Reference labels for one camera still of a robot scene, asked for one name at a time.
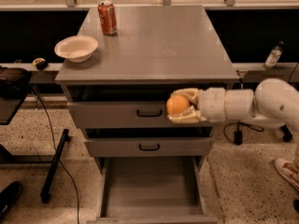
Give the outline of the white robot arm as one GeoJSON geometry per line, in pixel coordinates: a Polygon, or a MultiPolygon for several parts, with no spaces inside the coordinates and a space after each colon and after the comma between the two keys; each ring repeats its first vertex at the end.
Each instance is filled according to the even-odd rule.
{"type": "Polygon", "coordinates": [[[263,128],[288,125],[299,131],[299,92],[278,78],[250,89],[196,88],[174,91],[166,102],[167,117],[177,124],[237,120],[263,128]]]}

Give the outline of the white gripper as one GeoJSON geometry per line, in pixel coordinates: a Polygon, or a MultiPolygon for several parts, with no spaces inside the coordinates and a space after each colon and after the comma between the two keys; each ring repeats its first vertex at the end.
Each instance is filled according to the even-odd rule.
{"type": "Polygon", "coordinates": [[[181,95],[194,105],[185,109],[181,113],[168,115],[167,117],[178,124],[194,124],[201,121],[218,122],[226,120],[224,100],[226,90],[224,88],[209,88],[202,91],[199,96],[199,90],[196,88],[179,89],[171,93],[171,96],[181,95]]]}

